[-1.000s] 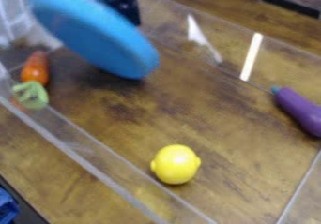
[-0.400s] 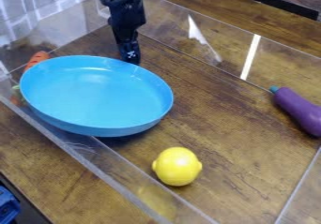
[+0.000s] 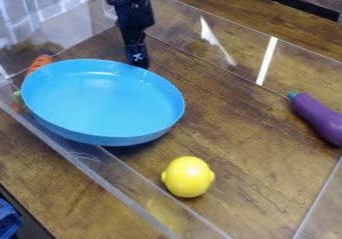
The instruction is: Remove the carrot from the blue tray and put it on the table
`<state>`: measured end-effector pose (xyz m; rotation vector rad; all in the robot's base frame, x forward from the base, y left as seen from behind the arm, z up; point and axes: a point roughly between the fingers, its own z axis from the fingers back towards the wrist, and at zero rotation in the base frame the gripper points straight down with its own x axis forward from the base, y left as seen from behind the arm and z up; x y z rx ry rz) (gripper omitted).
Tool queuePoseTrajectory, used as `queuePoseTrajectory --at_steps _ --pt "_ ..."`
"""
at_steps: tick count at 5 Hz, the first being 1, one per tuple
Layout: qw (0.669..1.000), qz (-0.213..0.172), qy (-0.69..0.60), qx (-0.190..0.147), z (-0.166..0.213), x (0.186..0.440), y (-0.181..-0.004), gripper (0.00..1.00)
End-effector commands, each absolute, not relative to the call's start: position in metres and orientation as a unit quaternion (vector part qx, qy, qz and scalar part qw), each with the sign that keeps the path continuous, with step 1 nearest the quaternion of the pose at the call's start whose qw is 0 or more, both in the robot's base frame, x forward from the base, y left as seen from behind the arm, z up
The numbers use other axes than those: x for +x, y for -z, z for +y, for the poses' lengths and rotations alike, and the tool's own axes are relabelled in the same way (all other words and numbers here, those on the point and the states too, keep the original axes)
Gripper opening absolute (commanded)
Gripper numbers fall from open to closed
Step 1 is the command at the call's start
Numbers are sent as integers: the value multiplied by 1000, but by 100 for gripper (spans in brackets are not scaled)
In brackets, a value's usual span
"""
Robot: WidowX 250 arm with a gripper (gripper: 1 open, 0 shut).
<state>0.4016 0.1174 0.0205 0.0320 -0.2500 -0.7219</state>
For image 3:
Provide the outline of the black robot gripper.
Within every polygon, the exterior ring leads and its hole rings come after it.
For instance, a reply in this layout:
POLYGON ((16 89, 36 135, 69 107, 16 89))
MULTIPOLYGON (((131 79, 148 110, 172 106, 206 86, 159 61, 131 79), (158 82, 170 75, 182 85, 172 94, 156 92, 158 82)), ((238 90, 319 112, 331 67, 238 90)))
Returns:
POLYGON ((125 45, 128 63, 147 69, 150 67, 144 30, 155 24, 150 0, 105 0, 115 7, 117 26, 125 45))

